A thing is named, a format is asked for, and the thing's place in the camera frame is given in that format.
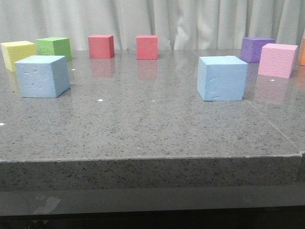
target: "white curtain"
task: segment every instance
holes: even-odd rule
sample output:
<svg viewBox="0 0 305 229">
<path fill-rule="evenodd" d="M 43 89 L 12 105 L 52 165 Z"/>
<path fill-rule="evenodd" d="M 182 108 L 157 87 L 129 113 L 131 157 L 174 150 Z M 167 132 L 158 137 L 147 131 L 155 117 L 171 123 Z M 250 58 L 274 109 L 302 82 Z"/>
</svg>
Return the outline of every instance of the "white curtain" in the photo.
<svg viewBox="0 0 305 229">
<path fill-rule="evenodd" d="M 159 49 L 239 49 L 243 37 L 299 45 L 305 0 L 0 0 L 0 42 L 113 34 L 116 50 L 135 50 L 156 34 Z"/>
</svg>

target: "red cube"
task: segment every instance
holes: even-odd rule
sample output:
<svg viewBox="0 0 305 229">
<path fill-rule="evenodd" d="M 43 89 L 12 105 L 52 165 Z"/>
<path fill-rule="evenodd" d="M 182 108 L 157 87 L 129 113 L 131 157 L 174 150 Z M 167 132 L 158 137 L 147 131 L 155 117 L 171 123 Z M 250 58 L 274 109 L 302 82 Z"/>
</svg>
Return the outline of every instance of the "red cube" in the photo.
<svg viewBox="0 0 305 229">
<path fill-rule="evenodd" d="M 88 37 L 90 58 L 112 58 L 114 56 L 113 35 Z"/>
<path fill-rule="evenodd" d="M 137 36 L 137 59 L 138 60 L 158 59 L 158 36 L 156 35 Z"/>
</svg>

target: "table top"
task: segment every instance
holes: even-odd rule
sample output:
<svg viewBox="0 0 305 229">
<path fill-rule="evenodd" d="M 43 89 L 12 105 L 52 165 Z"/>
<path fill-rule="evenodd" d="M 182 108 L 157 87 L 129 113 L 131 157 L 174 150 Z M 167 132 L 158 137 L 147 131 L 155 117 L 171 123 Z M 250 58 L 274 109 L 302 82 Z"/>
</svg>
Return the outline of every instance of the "table top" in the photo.
<svg viewBox="0 0 305 229">
<path fill-rule="evenodd" d="M 216 55 L 239 50 L 75 51 L 58 98 L 22 98 L 1 58 L 0 190 L 304 181 L 305 66 L 283 79 L 250 63 L 242 101 L 205 102 L 198 58 Z"/>
</svg>

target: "light blue cube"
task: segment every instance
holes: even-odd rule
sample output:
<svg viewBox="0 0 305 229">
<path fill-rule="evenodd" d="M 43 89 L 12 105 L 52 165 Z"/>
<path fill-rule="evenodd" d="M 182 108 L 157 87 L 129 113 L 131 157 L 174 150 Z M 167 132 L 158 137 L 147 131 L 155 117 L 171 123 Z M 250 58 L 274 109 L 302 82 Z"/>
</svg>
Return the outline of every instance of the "light blue cube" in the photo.
<svg viewBox="0 0 305 229">
<path fill-rule="evenodd" d="M 205 101 L 241 101 L 247 63 L 236 56 L 199 57 L 197 90 Z"/>
<path fill-rule="evenodd" d="M 22 97 L 57 98 L 70 88 L 65 56 L 30 56 L 15 62 Z"/>
</svg>

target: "green cube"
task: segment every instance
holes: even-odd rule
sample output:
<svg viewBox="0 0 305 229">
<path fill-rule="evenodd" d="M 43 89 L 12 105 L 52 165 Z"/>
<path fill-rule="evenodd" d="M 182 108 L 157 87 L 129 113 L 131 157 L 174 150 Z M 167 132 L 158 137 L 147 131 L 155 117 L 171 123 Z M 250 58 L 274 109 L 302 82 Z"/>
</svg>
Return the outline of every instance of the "green cube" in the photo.
<svg viewBox="0 0 305 229">
<path fill-rule="evenodd" d="M 39 55 L 66 56 L 72 60 L 70 39 L 65 37 L 48 37 L 36 40 Z"/>
</svg>

